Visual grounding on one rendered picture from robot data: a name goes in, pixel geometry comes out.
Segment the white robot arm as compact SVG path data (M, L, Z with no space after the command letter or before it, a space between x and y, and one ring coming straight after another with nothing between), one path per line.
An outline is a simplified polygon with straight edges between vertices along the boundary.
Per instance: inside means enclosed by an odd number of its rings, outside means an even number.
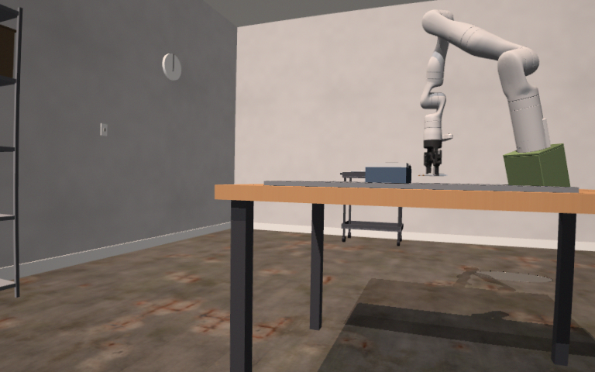
M498 61L497 70L508 101L517 152L527 153L551 147L538 88L529 84L525 77L538 69L539 59L535 51L506 41L478 26L454 21L452 13L446 10L426 12L422 26L425 32L438 37L435 51L428 62L425 88L420 100L423 109L436 109L436 113L425 116L424 140L444 142L452 139L451 133L442 135L446 96L441 92L430 93L433 88L443 84L445 58L451 43L475 57Z

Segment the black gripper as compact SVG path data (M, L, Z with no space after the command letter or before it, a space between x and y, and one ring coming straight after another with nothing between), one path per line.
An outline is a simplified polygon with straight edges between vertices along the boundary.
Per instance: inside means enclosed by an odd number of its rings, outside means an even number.
M442 150L439 150L438 148L442 148L442 141L440 139L424 140L424 148L427 149L427 153L424 152L424 166L426 166L426 174L432 172L431 166L433 164L433 175L438 176L439 166L442 164Z

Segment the dark blue and white dock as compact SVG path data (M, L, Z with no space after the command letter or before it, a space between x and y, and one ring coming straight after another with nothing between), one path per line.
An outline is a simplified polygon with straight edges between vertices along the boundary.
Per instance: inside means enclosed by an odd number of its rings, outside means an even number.
M367 183L411 183L411 165L407 163L366 163Z

